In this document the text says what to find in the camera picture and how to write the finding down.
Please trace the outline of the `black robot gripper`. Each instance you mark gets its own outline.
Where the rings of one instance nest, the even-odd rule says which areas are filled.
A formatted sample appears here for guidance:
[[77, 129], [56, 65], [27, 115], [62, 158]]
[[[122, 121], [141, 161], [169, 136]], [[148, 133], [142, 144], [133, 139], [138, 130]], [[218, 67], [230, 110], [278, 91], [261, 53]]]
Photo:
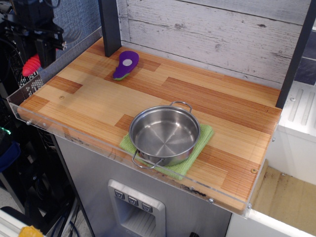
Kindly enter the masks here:
[[53, 5], [50, 0], [12, 0], [12, 13], [3, 20], [20, 51], [37, 51], [43, 69], [56, 60], [56, 49], [64, 50], [64, 30], [53, 22]]

